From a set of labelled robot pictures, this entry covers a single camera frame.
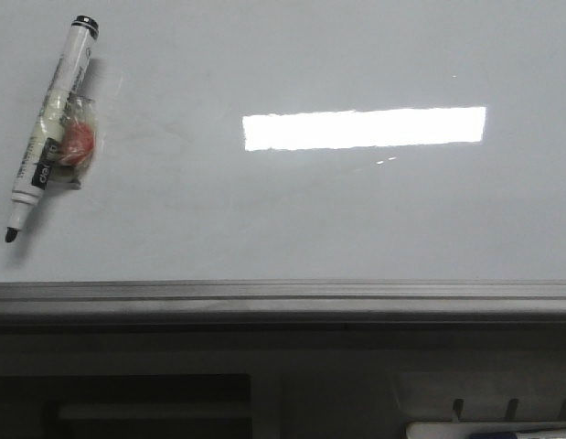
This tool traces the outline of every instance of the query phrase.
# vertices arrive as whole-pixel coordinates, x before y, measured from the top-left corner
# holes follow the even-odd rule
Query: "whiteboard marker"
[[[78,16],[71,24],[59,64],[16,174],[6,242],[15,240],[18,231],[25,226],[28,214],[45,192],[54,163],[53,155],[59,150],[65,133],[68,99],[81,85],[90,63],[91,46],[97,38],[98,24],[88,16]]]

